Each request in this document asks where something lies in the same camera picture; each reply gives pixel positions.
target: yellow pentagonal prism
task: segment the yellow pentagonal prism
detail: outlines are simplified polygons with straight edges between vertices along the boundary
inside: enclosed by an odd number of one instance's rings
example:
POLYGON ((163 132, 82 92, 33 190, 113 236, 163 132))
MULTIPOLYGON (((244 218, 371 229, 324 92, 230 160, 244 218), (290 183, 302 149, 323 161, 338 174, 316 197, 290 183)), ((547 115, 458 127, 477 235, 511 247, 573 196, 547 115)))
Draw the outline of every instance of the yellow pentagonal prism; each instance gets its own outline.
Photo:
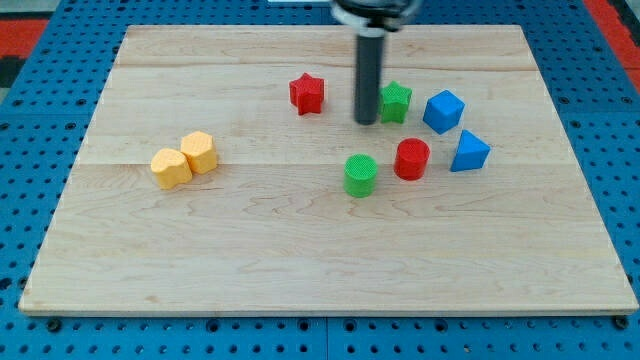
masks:
POLYGON ((193 175, 189 169, 187 157, 178 150, 161 149, 151 159, 151 171, 156 175, 161 189, 191 181, 193 175))
POLYGON ((218 167, 218 154, 213 136, 202 131, 183 137, 180 151, 187 157, 193 172, 204 174, 218 167))

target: blue cube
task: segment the blue cube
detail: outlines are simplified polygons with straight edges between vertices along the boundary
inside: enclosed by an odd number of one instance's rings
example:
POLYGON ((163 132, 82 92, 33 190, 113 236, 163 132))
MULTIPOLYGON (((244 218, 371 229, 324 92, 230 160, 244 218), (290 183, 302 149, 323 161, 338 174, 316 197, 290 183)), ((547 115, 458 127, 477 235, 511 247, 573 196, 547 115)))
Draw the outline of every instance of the blue cube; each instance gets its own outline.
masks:
POLYGON ((422 121, 442 135, 460 122, 464 102, 445 90, 427 101, 422 121))
POLYGON ((469 130, 462 130, 456 156, 451 164, 451 171, 480 169, 489 155, 491 147, 473 135, 469 130))

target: wooden board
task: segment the wooden board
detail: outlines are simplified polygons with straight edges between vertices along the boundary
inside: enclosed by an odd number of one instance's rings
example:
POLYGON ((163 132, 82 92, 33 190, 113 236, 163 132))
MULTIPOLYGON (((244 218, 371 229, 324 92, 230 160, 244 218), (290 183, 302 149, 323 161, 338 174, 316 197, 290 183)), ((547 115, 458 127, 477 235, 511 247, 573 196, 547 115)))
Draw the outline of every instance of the wooden board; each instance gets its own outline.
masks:
POLYGON ((20 302, 29 315, 513 316, 630 313, 638 304, 519 27, 393 34, 385 82, 408 121, 352 120, 345 27, 129 28, 20 302), (288 82, 326 79, 299 117, 288 82), (443 88, 493 150, 449 172, 461 127, 424 123, 443 88), (194 130, 220 166, 171 191, 149 169, 194 130), (398 179, 395 147, 431 146, 398 179), (342 190, 356 152, 376 192, 342 190))

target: blue pegboard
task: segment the blue pegboard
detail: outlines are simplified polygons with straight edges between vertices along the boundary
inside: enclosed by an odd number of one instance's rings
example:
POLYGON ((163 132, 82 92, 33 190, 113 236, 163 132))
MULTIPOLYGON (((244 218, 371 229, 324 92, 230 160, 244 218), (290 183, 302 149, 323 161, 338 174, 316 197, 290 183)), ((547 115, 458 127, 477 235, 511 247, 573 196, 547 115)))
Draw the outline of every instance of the blue pegboard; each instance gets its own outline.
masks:
MULTIPOLYGON (((63 0, 0 106, 0 358, 638 358, 640 317, 28 318, 17 310, 129 24, 333 24, 266 0, 63 0)), ((427 0, 418 24, 520 24, 640 290, 640 98, 580 1, 427 0)))

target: red star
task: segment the red star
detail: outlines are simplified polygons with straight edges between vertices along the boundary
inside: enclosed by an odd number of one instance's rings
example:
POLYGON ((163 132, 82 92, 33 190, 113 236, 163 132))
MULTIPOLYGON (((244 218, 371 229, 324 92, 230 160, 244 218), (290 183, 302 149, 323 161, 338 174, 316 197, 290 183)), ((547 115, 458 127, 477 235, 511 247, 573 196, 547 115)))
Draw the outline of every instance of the red star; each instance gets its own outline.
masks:
POLYGON ((324 101, 324 79, 302 74, 299 79, 289 82, 289 97, 298 108, 298 115, 308 112, 320 114, 324 101))

